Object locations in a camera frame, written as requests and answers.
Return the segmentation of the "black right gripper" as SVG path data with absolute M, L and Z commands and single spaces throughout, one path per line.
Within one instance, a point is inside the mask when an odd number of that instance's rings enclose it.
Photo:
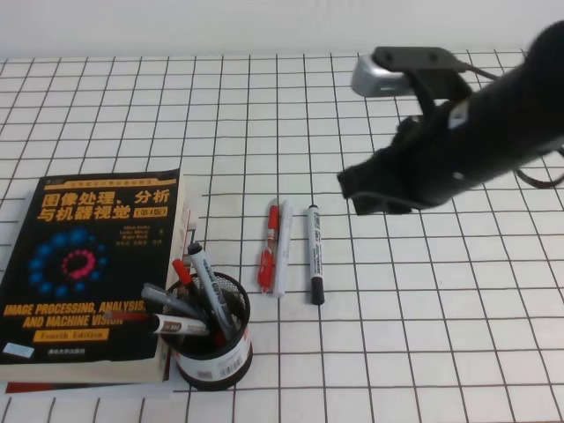
M 445 204 L 467 190 L 464 158 L 450 138 L 467 120 L 467 101 L 446 101 L 397 126 L 391 143 L 338 174 L 356 214 L 407 214 Z

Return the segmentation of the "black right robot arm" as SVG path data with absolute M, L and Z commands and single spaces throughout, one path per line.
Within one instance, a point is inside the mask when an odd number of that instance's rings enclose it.
M 351 87 L 365 98 L 412 95 L 420 112 L 390 144 L 338 175 L 360 216 L 434 208 L 563 150 L 563 25 L 532 42 L 523 62 L 473 91 L 468 63 L 444 48 L 379 47 L 361 57 Z

